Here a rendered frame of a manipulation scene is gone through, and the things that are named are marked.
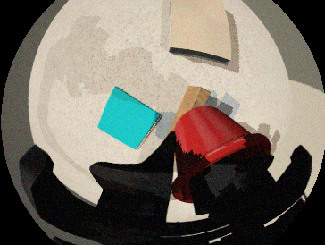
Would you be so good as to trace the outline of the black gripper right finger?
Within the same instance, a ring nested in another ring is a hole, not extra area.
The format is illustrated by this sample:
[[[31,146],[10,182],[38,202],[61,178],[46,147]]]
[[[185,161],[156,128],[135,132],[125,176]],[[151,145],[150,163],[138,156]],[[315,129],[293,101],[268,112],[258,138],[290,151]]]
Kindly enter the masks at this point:
[[[274,158],[274,155],[262,155],[261,157],[235,159],[234,161],[234,159],[224,157],[221,161],[196,173],[196,176],[188,180],[195,214],[209,213],[207,210],[210,206],[216,203],[232,184],[241,178],[270,169]]]

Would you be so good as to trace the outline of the brown rectangular block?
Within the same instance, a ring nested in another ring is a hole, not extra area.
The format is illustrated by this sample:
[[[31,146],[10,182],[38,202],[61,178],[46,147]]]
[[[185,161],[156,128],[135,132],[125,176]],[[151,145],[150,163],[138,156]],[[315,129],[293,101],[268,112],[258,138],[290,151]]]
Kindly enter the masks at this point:
[[[174,130],[174,126],[176,126],[176,123],[178,119],[181,118],[185,113],[188,111],[191,111],[192,108],[196,108],[199,106],[205,106],[206,100],[209,98],[211,91],[201,87],[187,87],[187,91],[185,91],[185,95],[183,97],[183,101],[181,101],[181,104],[178,108],[176,116],[174,116],[174,119],[171,122],[171,126],[169,130],[166,133],[170,133],[170,131]],[[165,137],[166,137],[165,136]]]

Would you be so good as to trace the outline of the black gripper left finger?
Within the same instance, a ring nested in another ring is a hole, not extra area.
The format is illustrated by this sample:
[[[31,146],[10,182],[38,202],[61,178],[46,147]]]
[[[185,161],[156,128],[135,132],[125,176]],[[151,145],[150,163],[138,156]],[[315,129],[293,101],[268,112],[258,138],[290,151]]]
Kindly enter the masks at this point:
[[[176,132],[169,134],[149,158],[142,163],[96,162],[89,167],[90,173],[102,189],[124,191],[127,194],[159,196],[162,212],[167,214],[170,204],[174,174]]]

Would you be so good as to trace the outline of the red plastic cup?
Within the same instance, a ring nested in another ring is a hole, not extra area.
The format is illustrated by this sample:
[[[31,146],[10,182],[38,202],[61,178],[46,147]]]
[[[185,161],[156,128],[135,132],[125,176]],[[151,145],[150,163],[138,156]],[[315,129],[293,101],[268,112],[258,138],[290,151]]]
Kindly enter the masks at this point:
[[[194,203],[188,180],[205,167],[224,157],[235,161],[271,154],[268,137],[250,133],[220,109],[210,106],[185,113],[178,119],[174,132],[178,177],[171,190],[174,198],[185,203]]]

